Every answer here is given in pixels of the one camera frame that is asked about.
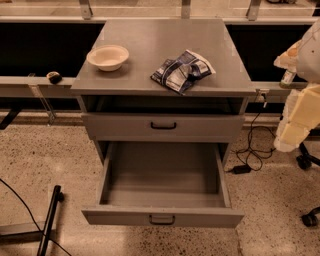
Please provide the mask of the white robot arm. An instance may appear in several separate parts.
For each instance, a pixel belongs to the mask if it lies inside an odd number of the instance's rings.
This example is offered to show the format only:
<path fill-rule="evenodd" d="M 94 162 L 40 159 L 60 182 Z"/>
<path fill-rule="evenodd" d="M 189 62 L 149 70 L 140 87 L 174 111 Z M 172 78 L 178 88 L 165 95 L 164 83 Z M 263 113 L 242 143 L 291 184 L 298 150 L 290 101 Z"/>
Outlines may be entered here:
<path fill-rule="evenodd" d="M 308 82 L 301 91 L 291 90 L 276 131 L 275 148 L 291 152 L 320 124 L 320 20 L 279 55 L 274 65 L 286 70 L 282 82 L 284 88 L 289 87 L 291 75 Z"/>

